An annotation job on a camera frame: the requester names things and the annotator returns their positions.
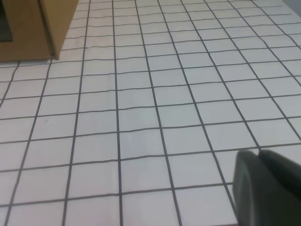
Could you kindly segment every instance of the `grid pattern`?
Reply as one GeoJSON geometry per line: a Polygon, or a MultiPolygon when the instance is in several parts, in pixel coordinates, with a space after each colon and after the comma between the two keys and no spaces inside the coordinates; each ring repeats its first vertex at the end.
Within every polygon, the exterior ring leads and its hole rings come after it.
{"type": "Polygon", "coordinates": [[[301,163],[300,45],[278,1],[80,0],[0,64],[0,226],[235,225],[238,150],[301,163]]]}

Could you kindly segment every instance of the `white square tile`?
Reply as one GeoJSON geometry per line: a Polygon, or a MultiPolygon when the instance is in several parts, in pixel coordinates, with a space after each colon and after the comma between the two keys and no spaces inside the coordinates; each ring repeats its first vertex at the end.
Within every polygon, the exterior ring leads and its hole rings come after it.
{"type": "Polygon", "coordinates": [[[77,94],[43,97],[39,115],[76,113],[78,98],[77,94]]]}
{"type": "Polygon", "coordinates": [[[201,41],[176,42],[175,47],[179,54],[206,52],[205,47],[201,41]]]}
{"type": "Polygon", "coordinates": [[[239,49],[246,48],[266,48],[267,46],[264,42],[258,37],[250,38],[234,38],[233,41],[239,49]]]}
{"type": "Polygon", "coordinates": [[[122,34],[140,34],[140,26],[138,24],[126,24],[115,26],[115,35],[122,34]]]}
{"type": "Polygon", "coordinates": [[[164,129],[163,133],[168,154],[210,151],[201,126],[164,129]]]}
{"type": "Polygon", "coordinates": [[[279,62],[251,64],[251,67],[260,79],[290,76],[279,62]]]}
{"type": "Polygon", "coordinates": [[[13,81],[6,98],[41,96],[45,80],[13,81]]]}
{"type": "Polygon", "coordinates": [[[185,31],[185,32],[170,32],[174,42],[177,41],[191,41],[200,40],[198,33],[195,31],[185,31]]]}
{"type": "Polygon", "coordinates": [[[78,93],[79,81],[80,78],[49,79],[44,95],[78,93]]]}
{"type": "Polygon", "coordinates": [[[72,138],[31,141],[24,168],[69,164],[72,138]]]}
{"type": "Polygon", "coordinates": [[[295,46],[295,43],[286,35],[262,37],[268,47],[295,46]]]}
{"type": "Polygon", "coordinates": [[[39,97],[4,100],[0,118],[35,116],[39,101],[39,97]]]}
{"type": "Polygon", "coordinates": [[[116,134],[83,136],[75,139],[73,163],[117,158],[116,134]]]}
{"type": "Polygon", "coordinates": [[[277,97],[275,100],[287,117],[301,116],[301,96],[277,97]]]}
{"type": "Polygon", "coordinates": [[[139,15],[141,24],[148,24],[148,23],[153,23],[153,22],[164,22],[164,18],[162,15],[160,15],[160,13],[161,12],[154,14],[154,15],[152,15],[152,14],[139,15]]]}
{"type": "Polygon", "coordinates": [[[0,66],[0,81],[10,81],[15,69],[15,67],[1,68],[0,66]]]}
{"type": "Polygon", "coordinates": [[[118,193],[118,163],[72,166],[69,197],[118,193]]]}
{"type": "Polygon", "coordinates": [[[14,170],[21,166],[26,142],[0,145],[0,170],[14,170]]]}
{"type": "Polygon", "coordinates": [[[205,124],[242,120],[232,101],[198,104],[198,111],[205,124]]]}
{"type": "Polygon", "coordinates": [[[79,114],[77,135],[116,131],[116,112],[93,112],[79,114]]]}
{"type": "Polygon", "coordinates": [[[194,31],[194,26],[191,21],[184,22],[168,22],[168,28],[171,32],[177,31],[194,31]]]}
{"type": "Polygon", "coordinates": [[[33,118],[0,120],[0,142],[27,140],[33,118]]]}
{"type": "Polygon", "coordinates": [[[246,120],[273,119],[283,117],[271,98],[236,101],[246,120]]]}
{"type": "Polygon", "coordinates": [[[114,60],[85,61],[83,75],[115,73],[114,60]]]}
{"type": "Polygon", "coordinates": [[[290,119],[289,120],[291,122],[291,124],[293,125],[293,127],[295,128],[295,130],[297,131],[297,133],[299,134],[299,136],[301,135],[301,119],[300,118],[295,118],[295,119],[290,119]]]}
{"type": "Polygon", "coordinates": [[[116,58],[127,58],[127,57],[144,57],[143,46],[126,46],[116,47],[116,58]]]}
{"type": "Polygon", "coordinates": [[[103,37],[87,37],[86,47],[107,47],[113,46],[114,40],[112,36],[103,36],[103,37]]]}
{"type": "Polygon", "coordinates": [[[269,49],[249,49],[242,50],[241,53],[249,63],[277,61],[277,58],[269,49]]]}
{"type": "Polygon", "coordinates": [[[208,6],[211,10],[233,9],[233,7],[228,2],[209,2],[208,6]]]}
{"type": "Polygon", "coordinates": [[[209,52],[236,49],[230,39],[204,41],[204,43],[209,52]]]}
{"type": "Polygon", "coordinates": [[[199,35],[202,40],[214,40],[214,39],[228,39],[227,33],[221,29],[208,29],[208,30],[198,30],[199,35]]]}
{"type": "Polygon", "coordinates": [[[75,114],[38,117],[32,138],[51,138],[72,136],[74,132],[75,114]]]}
{"type": "Polygon", "coordinates": [[[221,28],[222,26],[218,23],[218,20],[216,19],[210,19],[210,20],[197,20],[193,22],[195,27],[198,30],[202,29],[216,29],[221,28]]]}
{"type": "Polygon", "coordinates": [[[283,62],[283,64],[287,67],[287,69],[293,74],[293,75],[300,75],[300,69],[301,69],[301,61],[286,61],[283,62]]]}
{"type": "Polygon", "coordinates": [[[196,102],[231,99],[222,83],[191,85],[196,102]]]}
{"type": "Polygon", "coordinates": [[[9,82],[0,82],[0,98],[2,99],[5,95],[5,92],[8,88],[9,82]]]}
{"type": "Polygon", "coordinates": [[[167,32],[155,33],[155,34],[143,34],[143,38],[146,45],[171,42],[170,35],[167,32]]]}
{"type": "Polygon", "coordinates": [[[163,127],[201,124],[194,105],[168,106],[158,109],[163,127]]]}
{"type": "Polygon", "coordinates": [[[179,57],[184,68],[213,65],[207,53],[181,54],[179,57]]]}
{"type": "Polygon", "coordinates": [[[136,108],[119,111],[120,130],[133,130],[158,127],[155,108],[136,108]]]}
{"type": "Polygon", "coordinates": [[[121,159],[164,154],[159,129],[120,133],[121,159]]]}
{"type": "Polygon", "coordinates": [[[177,56],[155,56],[148,58],[151,70],[180,68],[177,56]]]}
{"type": "Polygon", "coordinates": [[[175,55],[174,46],[172,44],[156,44],[156,45],[147,45],[146,51],[147,56],[158,56],[158,55],[175,55]]]}
{"type": "Polygon", "coordinates": [[[256,79],[248,65],[230,65],[217,67],[224,81],[256,79]]]}
{"type": "Polygon", "coordinates": [[[154,86],[174,86],[186,84],[181,69],[151,72],[151,79],[154,86]]]}
{"type": "Polygon", "coordinates": [[[165,23],[142,24],[141,28],[143,34],[155,33],[155,32],[167,32],[167,27],[165,23]]]}
{"type": "Polygon", "coordinates": [[[124,226],[177,226],[171,191],[129,194],[122,197],[124,226]]]}
{"type": "Polygon", "coordinates": [[[117,73],[147,71],[145,58],[131,58],[116,61],[117,73]]]}
{"type": "Polygon", "coordinates": [[[119,198],[116,196],[68,201],[66,226],[119,226],[119,221],[119,198]]]}
{"type": "Polygon", "coordinates": [[[9,226],[59,226],[63,217],[63,202],[14,206],[11,209],[9,226]]]}
{"type": "Polygon", "coordinates": [[[49,65],[33,65],[18,67],[14,75],[14,80],[45,79],[48,68],[49,65]]]}
{"type": "Polygon", "coordinates": [[[129,46],[129,45],[143,44],[140,34],[119,35],[115,37],[115,41],[116,41],[116,46],[129,46]]]}
{"type": "Polygon", "coordinates": [[[273,48],[272,51],[280,60],[301,59],[301,49],[299,49],[298,47],[273,48]]]}
{"type": "Polygon", "coordinates": [[[236,224],[231,203],[223,186],[176,191],[183,225],[236,224]]]}
{"type": "Polygon", "coordinates": [[[245,63],[245,60],[238,51],[211,53],[210,55],[216,65],[234,65],[245,63]]]}
{"type": "Polygon", "coordinates": [[[25,170],[22,172],[14,202],[63,199],[69,167],[25,170]]]}
{"type": "Polygon", "coordinates": [[[167,22],[189,21],[190,20],[186,12],[184,12],[184,13],[164,14],[164,17],[165,17],[167,22]]]}
{"type": "Polygon", "coordinates": [[[210,11],[189,12],[189,15],[192,20],[215,19],[213,13],[210,11]]]}
{"type": "Polygon", "coordinates": [[[272,96],[301,93],[301,86],[292,77],[279,79],[265,79],[262,82],[272,96]]]}
{"type": "Polygon", "coordinates": [[[9,204],[16,184],[18,172],[0,173],[0,203],[9,204]]]}
{"type": "Polygon", "coordinates": [[[82,49],[82,48],[62,50],[61,53],[60,53],[60,59],[59,60],[53,60],[52,65],[56,65],[56,63],[59,63],[59,62],[79,61],[79,62],[76,62],[77,64],[71,64],[71,65],[75,65],[78,68],[81,68],[82,67],[82,62],[80,62],[80,61],[83,60],[83,51],[84,51],[84,49],[82,49]]]}
{"type": "Polygon", "coordinates": [[[222,182],[211,153],[170,156],[174,186],[196,186],[222,182]]]}
{"type": "Polygon", "coordinates": [[[122,161],[121,170],[123,192],[170,187],[165,157],[122,161]]]}
{"type": "Polygon", "coordinates": [[[206,126],[214,150],[256,146],[244,123],[206,126]]]}
{"type": "Polygon", "coordinates": [[[269,96],[259,81],[228,82],[227,87],[234,99],[269,96]]]}
{"type": "Polygon", "coordinates": [[[214,67],[184,69],[189,84],[221,81],[214,67]]]}
{"type": "Polygon", "coordinates": [[[65,62],[52,64],[49,70],[49,78],[80,76],[81,62],[65,62]]]}
{"type": "Polygon", "coordinates": [[[85,60],[114,59],[114,47],[89,47],[85,50],[85,60]]]}
{"type": "Polygon", "coordinates": [[[115,91],[84,93],[80,95],[79,111],[103,111],[116,109],[115,91]]]}
{"type": "Polygon", "coordinates": [[[134,89],[118,91],[118,108],[154,106],[151,89],[134,89]]]}
{"type": "Polygon", "coordinates": [[[300,141],[286,120],[253,121],[248,125],[261,146],[300,141]]]}
{"type": "Polygon", "coordinates": [[[81,92],[97,92],[115,89],[115,75],[84,76],[81,92]]]}
{"type": "Polygon", "coordinates": [[[226,28],[226,31],[232,38],[256,36],[250,27],[232,27],[226,28]]]}
{"type": "Polygon", "coordinates": [[[256,27],[253,27],[253,29],[259,36],[283,34],[283,32],[279,28],[277,28],[277,26],[275,26],[275,25],[256,26],[256,27]]]}
{"type": "Polygon", "coordinates": [[[233,182],[237,152],[238,151],[227,151],[215,153],[226,183],[233,182]]]}
{"type": "Polygon", "coordinates": [[[155,88],[157,105],[192,103],[187,86],[155,88]]]}
{"type": "Polygon", "coordinates": [[[219,19],[219,21],[221,22],[224,28],[248,26],[248,24],[243,20],[243,18],[225,18],[219,19]]]}

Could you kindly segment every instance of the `floor tile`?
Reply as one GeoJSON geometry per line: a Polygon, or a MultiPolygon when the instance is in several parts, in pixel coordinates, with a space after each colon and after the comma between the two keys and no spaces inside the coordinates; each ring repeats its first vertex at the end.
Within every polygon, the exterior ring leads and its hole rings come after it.
{"type": "Polygon", "coordinates": [[[248,122],[259,145],[282,145],[300,140],[286,120],[248,122]]]}
{"type": "Polygon", "coordinates": [[[121,159],[159,154],[164,154],[159,129],[120,133],[121,159]]]}
{"type": "Polygon", "coordinates": [[[164,140],[168,154],[210,151],[202,127],[164,129],[164,140]]]}
{"type": "Polygon", "coordinates": [[[205,126],[214,150],[254,147],[255,142],[244,123],[205,126]]]}
{"type": "Polygon", "coordinates": [[[71,149],[72,138],[31,141],[24,168],[69,164],[71,149]]]}
{"type": "Polygon", "coordinates": [[[175,187],[222,182],[211,153],[170,156],[168,159],[175,187]]]}
{"type": "Polygon", "coordinates": [[[116,196],[68,202],[66,225],[119,226],[119,199],[116,196]]]}
{"type": "Polygon", "coordinates": [[[184,225],[236,224],[223,186],[178,190],[176,196],[184,225]]]}
{"type": "Polygon", "coordinates": [[[91,163],[72,167],[69,197],[118,193],[118,164],[91,163]]]}
{"type": "Polygon", "coordinates": [[[14,206],[11,209],[9,226],[59,226],[62,223],[63,202],[14,206]]]}
{"type": "Polygon", "coordinates": [[[165,157],[122,161],[121,170],[124,192],[170,187],[165,157]]]}
{"type": "Polygon", "coordinates": [[[178,225],[171,191],[124,195],[122,201],[125,226],[178,225]]]}

